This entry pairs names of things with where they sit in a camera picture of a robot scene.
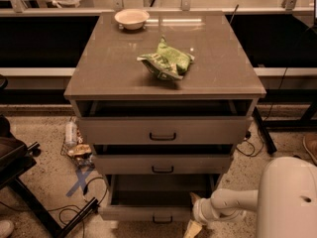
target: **drawer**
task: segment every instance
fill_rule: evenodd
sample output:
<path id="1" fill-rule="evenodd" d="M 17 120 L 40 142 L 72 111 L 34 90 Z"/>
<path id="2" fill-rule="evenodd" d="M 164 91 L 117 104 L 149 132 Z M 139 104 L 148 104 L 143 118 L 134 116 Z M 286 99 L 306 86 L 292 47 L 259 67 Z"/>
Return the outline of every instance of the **drawer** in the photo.
<path id="1" fill-rule="evenodd" d="M 214 188 L 209 175 L 112 176 L 107 205 L 98 212 L 105 220 L 188 221 L 190 192 L 209 197 Z"/>
<path id="2" fill-rule="evenodd" d="M 230 145 L 108 146 L 93 163 L 102 175 L 223 174 L 232 162 Z"/>
<path id="3" fill-rule="evenodd" d="M 79 120 L 84 141 L 94 145 L 128 144 L 238 144 L 251 118 Z"/>

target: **drawer handle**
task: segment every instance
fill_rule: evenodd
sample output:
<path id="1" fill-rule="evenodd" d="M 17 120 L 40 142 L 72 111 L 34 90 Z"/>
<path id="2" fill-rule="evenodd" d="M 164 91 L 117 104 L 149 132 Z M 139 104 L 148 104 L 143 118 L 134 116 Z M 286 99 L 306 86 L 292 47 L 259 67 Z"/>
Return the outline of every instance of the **drawer handle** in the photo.
<path id="1" fill-rule="evenodd" d="M 157 221 L 156 217 L 153 216 L 152 221 L 154 224 L 170 224 L 172 222 L 172 216 L 170 216 L 169 220 L 165 220 L 165 221 Z"/>
<path id="2" fill-rule="evenodd" d="M 171 136 L 158 136 L 158 135 L 153 135 L 151 132 L 150 139 L 154 141 L 173 141 L 176 139 L 176 133 L 174 133 Z"/>
<path id="3" fill-rule="evenodd" d="M 154 166 L 152 166 L 152 172 L 156 174 L 170 174 L 174 172 L 174 166 L 171 166 L 170 170 L 156 169 Z"/>

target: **white robotic arm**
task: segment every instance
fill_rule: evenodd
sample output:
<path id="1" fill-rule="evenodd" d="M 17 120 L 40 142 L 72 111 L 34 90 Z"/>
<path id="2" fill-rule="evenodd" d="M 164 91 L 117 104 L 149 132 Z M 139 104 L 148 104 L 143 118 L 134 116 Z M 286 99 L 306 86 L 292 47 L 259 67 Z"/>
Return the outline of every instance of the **white robotic arm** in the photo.
<path id="1" fill-rule="evenodd" d="M 257 213 L 257 238 L 317 237 L 317 168 L 296 158 L 284 157 L 264 169 L 257 190 L 217 189 L 211 197 L 191 194 L 194 220 L 186 238 L 213 221 L 236 222 L 246 211 Z"/>

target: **blue cross mark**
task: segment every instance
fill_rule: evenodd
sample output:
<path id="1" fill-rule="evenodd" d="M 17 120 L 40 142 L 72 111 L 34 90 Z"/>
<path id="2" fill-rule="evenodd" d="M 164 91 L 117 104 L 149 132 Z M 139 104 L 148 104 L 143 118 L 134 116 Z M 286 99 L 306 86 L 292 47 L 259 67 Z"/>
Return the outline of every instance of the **blue cross mark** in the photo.
<path id="1" fill-rule="evenodd" d="M 86 187 L 85 180 L 86 180 L 86 178 L 88 178 L 88 176 L 90 175 L 90 173 L 93 170 L 94 169 L 91 167 L 89 167 L 89 169 L 85 173 L 82 173 L 80 169 L 76 170 L 78 181 L 73 185 L 73 187 L 69 190 L 69 192 L 66 194 L 66 196 L 71 197 L 80 186 L 81 186 L 81 189 L 84 190 Z"/>

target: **cabinet top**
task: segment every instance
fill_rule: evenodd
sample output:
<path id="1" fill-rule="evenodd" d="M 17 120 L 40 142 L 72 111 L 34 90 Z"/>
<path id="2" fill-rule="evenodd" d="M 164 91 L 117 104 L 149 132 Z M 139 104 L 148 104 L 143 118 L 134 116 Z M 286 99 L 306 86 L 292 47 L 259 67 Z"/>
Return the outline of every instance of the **cabinet top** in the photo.
<path id="1" fill-rule="evenodd" d="M 226 17 L 218 12 L 150 12 L 145 27 L 120 29 L 115 13 L 99 17 L 64 96 L 74 100 L 262 97 L 264 87 Z M 161 36 L 195 57 L 183 80 L 155 78 L 137 57 Z"/>

